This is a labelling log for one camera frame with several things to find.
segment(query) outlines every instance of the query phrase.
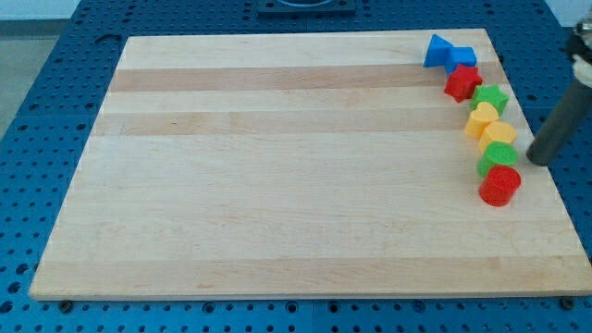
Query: red cylinder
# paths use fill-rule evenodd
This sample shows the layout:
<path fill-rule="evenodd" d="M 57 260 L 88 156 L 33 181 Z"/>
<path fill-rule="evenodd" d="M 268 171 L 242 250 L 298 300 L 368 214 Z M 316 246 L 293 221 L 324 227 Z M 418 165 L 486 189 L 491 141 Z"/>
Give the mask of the red cylinder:
<path fill-rule="evenodd" d="M 479 195 L 484 202 L 502 207 L 510 202 L 522 180 L 518 171 L 510 166 L 492 167 L 479 188 Z"/>

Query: blue block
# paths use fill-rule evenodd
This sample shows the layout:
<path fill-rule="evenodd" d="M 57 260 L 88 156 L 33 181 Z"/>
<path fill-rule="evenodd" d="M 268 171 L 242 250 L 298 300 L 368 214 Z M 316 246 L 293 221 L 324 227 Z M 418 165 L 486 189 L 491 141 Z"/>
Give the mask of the blue block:
<path fill-rule="evenodd" d="M 427 47 L 427 54 L 425 55 L 424 67 L 444 66 L 446 59 L 449 57 L 449 51 L 453 47 L 450 42 L 442 37 L 434 34 L 432 40 Z"/>
<path fill-rule="evenodd" d="M 463 64 L 467 67 L 475 67 L 477 65 L 477 57 L 473 47 L 452 47 L 449 51 L 448 59 L 446 59 L 446 74 L 450 75 L 458 64 Z"/>

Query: black screw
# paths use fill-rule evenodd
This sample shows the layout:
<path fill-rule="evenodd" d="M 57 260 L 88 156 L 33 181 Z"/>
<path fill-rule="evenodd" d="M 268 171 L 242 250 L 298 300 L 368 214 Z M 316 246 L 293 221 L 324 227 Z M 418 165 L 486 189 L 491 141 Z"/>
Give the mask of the black screw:
<path fill-rule="evenodd" d="M 73 308 L 74 308 L 74 302 L 68 301 L 68 300 L 64 300 L 57 305 L 57 309 L 62 314 L 69 313 L 70 311 L 72 311 Z"/>
<path fill-rule="evenodd" d="M 569 296 L 563 296 L 560 299 L 560 306 L 563 310 L 573 310 L 575 307 L 574 299 Z"/>

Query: green block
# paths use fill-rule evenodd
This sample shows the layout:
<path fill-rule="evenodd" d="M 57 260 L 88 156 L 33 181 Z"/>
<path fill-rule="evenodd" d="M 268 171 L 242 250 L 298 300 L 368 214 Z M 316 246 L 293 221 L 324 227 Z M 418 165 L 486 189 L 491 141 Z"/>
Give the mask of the green block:
<path fill-rule="evenodd" d="M 491 86 L 477 86 L 473 93 L 473 100 L 471 101 L 471 110 L 475 110 L 477 105 L 481 102 L 490 102 L 501 117 L 503 110 L 510 101 L 510 96 L 501 92 L 500 87 L 496 85 Z"/>
<path fill-rule="evenodd" d="M 518 152 L 506 142 L 492 142 L 483 152 L 477 163 L 479 176 L 485 177 L 494 166 L 513 166 L 518 160 Z"/>

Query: green cylinder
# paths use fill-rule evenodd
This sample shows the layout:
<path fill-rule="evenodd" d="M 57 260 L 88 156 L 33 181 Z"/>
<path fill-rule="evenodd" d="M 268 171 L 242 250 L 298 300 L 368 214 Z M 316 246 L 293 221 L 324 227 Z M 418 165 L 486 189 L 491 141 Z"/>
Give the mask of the green cylinder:
<path fill-rule="evenodd" d="M 511 144 L 506 142 L 492 142 L 483 152 L 477 163 L 477 173 L 485 177 L 494 166 L 513 166 L 518 160 L 518 153 Z"/>

